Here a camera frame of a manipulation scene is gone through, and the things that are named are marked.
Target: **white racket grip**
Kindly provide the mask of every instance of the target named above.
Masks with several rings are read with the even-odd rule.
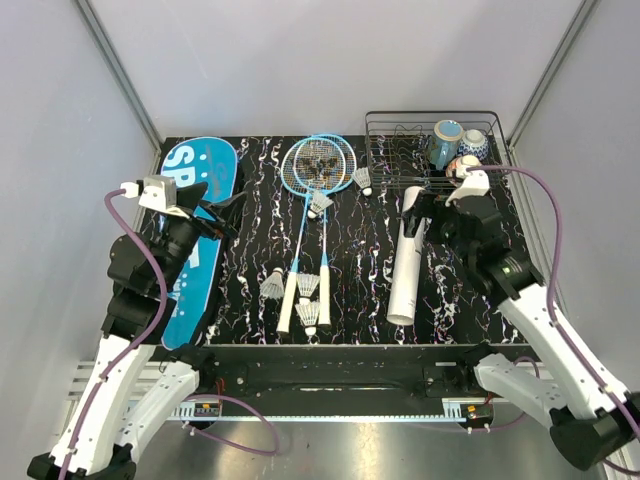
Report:
[[[318,320],[318,327],[331,328],[329,283],[329,265],[322,265],[320,267],[320,319]]]
[[[280,319],[276,332],[289,333],[289,321],[291,320],[291,312],[293,310],[293,301],[296,298],[297,274],[289,272],[287,275],[287,284],[284,287],[284,298],[282,299],[282,307],[280,307]]]

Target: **black marble table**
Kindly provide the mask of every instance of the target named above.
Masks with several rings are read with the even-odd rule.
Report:
[[[366,165],[362,136],[345,137],[358,166]],[[239,237],[227,249],[219,281],[217,313],[207,319],[210,344],[278,344],[280,301],[259,295],[260,283],[275,267],[289,270],[296,247],[303,201],[284,189],[278,167],[295,137],[226,138],[237,150],[244,170],[247,203]],[[184,138],[169,138],[168,152]],[[332,196],[328,253],[331,266],[330,333],[307,337],[291,318],[290,343],[320,344],[475,344],[521,343],[524,339],[500,313],[474,293],[462,265],[444,247],[426,244],[415,325],[386,321],[402,191],[380,189],[366,198],[355,185]],[[525,239],[506,179],[490,193],[502,212],[503,230],[514,249]],[[322,224],[305,231],[300,271],[319,273]]]

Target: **badminton racket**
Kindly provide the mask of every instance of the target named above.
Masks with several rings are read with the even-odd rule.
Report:
[[[304,148],[305,153],[298,155],[300,150]],[[302,222],[300,225],[300,233],[298,235],[298,244],[296,246],[293,261],[291,263],[291,270],[287,275],[287,281],[284,288],[284,298],[282,300],[282,307],[280,308],[280,317],[278,319],[278,326],[276,331],[281,335],[289,333],[289,324],[291,320],[291,312],[293,311],[293,302],[296,294],[296,283],[298,275],[298,262],[300,257],[300,248],[302,245],[302,236],[304,233],[304,227],[307,219],[307,210],[309,209],[309,201],[313,195],[313,190],[322,188],[321,176],[317,173],[320,169],[320,164],[314,160],[309,160],[310,152],[320,154],[323,150],[333,152],[333,156],[342,155],[340,147],[334,142],[328,139],[316,139],[313,137],[305,138],[297,142],[287,152],[282,161],[280,168],[280,178],[284,187],[294,195],[304,197],[304,210],[302,213]],[[332,158],[331,155],[324,155],[324,157]],[[342,175],[340,181],[344,177],[344,162],[342,166]]]
[[[333,190],[333,192],[339,192],[344,190],[351,182],[353,182],[353,172],[356,170],[356,154],[344,138],[339,135],[322,134],[315,135],[317,138],[326,138],[335,142],[342,151],[345,158],[345,172],[342,183]],[[327,212],[324,212],[322,218],[322,263],[320,264],[320,317],[318,318],[318,328],[329,330],[331,329],[331,299],[330,299],[330,270],[329,270],[329,257],[327,256]]]

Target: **black wire basket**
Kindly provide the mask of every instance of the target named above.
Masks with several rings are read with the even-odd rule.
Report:
[[[454,180],[429,163],[427,146],[440,120],[455,120],[465,130],[480,130],[489,141],[486,165],[511,165],[498,115],[490,111],[372,111],[365,115],[367,166],[374,188],[419,185],[438,191],[456,188]],[[489,174],[492,185],[504,174]]]

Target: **reflective metal surface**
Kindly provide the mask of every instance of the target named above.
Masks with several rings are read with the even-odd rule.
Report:
[[[515,413],[500,406],[496,423]],[[277,428],[282,454],[267,458],[190,437],[179,423],[167,423],[146,450],[136,480],[604,478],[600,469],[584,473],[566,463],[531,419],[512,430],[471,436],[408,424],[287,423]],[[260,424],[218,424],[211,431],[271,448]]]

